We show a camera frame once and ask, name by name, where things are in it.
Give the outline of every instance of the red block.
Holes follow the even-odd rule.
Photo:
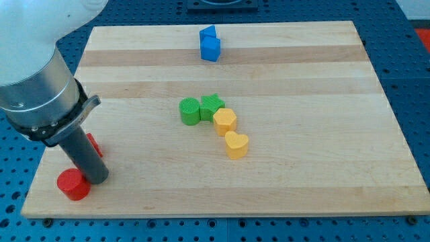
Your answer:
[[[99,145],[95,141],[93,135],[91,133],[88,133],[87,137],[88,137],[89,141],[91,142],[91,144],[93,145],[95,151],[97,151],[97,154],[99,154],[100,157],[103,157],[103,153],[101,152]]]
[[[76,168],[63,171],[56,180],[56,185],[67,198],[74,201],[86,197],[91,189],[91,184]]]
[[[424,43],[425,48],[430,52],[430,30],[428,29],[415,29],[421,41]]]

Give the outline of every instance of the metal cylinder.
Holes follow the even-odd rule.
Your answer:
[[[38,73],[0,86],[0,108],[12,122],[24,128],[54,124],[73,109],[78,98],[77,84],[57,48]]]
[[[108,178],[107,167],[81,127],[60,141],[59,145],[89,182],[100,184]]]

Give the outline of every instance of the blue cube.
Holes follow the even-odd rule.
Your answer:
[[[202,59],[216,62],[220,54],[221,54],[220,39],[206,36],[203,39],[203,41],[200,42],[200,55]]]
[[[202,43],[203,39],[206,37],[214,37],[216,38],[216,30],[215,30],[215,26],[209,26],[204,30],[200,30],[200,43]]]

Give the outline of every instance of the wood grain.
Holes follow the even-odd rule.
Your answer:
[[[102,104],[84,123],[108,180],[71,202],[47,149],[28,218],[429,214],[430,195],[351,22],[94,28],[75,77]],[[209,122],[181,123],[182,98],[218,93],[249,152],[238,161]]]

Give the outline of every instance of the blue pegboard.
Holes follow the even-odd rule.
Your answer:
[[[58,42],[72,72],[93,26],[353,20],[427,186],[430,186],[430,56],[394,0],[260,0],[258,11],[187,13],[185,1],[110,0]],[[19,212],[44,147],[0,112],[0,241],[430,241],[430,216],[27,220]]]

